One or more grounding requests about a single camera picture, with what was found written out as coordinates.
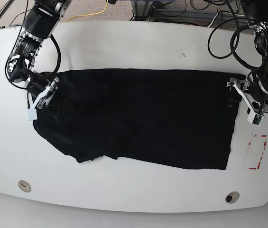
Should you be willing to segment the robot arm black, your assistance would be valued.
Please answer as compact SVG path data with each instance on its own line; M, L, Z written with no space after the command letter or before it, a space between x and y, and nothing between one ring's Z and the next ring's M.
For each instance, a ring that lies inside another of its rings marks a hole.
M231 78L227 87L235 89L248 105L248 122L260 126L268 114L268 0L242 0L240 4L247 24L239 26L240 18L230 9L237 27L230 40L230 54L250 73L244 80ZM248 64L236 53L240 33L248 29L254 30L254 46L262 57L260 66Z
M36 0L31 11L26 14L18 38L5 65L5 75L9 83L26 90L34 98L26 109L27 120L37 119L37 110L49 105L58 90L56 76L61 64L61 50L52 33L60 19L64 17L71 1ZM43 42L51 39L57 50L57 64L49 76L33 71L34 63Z

